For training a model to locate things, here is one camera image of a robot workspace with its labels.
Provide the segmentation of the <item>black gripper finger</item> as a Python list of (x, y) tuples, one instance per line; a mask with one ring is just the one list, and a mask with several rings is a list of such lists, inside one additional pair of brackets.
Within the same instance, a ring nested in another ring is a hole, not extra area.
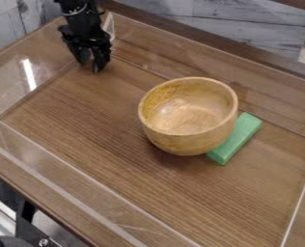
[(81, 65), (86, 64), (91, 58), (91, 51), (86, 43), (81, 39), (65, 39), (63, 42), (66, 43), (78, 63)]
[(94, 46), (91, 48), (91, 51), (94, 54), (93, 72), (98, 73), (105, 69), (107, 63), (110, 62), (111, 43), (105, 42), (99, 44), (98, 46)]

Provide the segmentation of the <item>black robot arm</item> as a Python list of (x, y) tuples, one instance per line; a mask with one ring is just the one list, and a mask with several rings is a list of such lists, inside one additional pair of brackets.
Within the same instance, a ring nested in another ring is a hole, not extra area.
[(66, 24), (58, 27), (62, 41), (81, 65), (93, 60), (93, 72), (101, 72), (111, 59), (111, 36), (101, 27), (95, 0), (55, 0)]

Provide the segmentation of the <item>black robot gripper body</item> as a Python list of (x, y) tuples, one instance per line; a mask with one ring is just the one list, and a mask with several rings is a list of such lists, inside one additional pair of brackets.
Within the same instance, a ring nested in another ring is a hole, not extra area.
[(101, 13), (63, 14), (66, 24), (58, 27), (63, 42), (73, 48), (110, 48), (111, 37), (102, 29)]

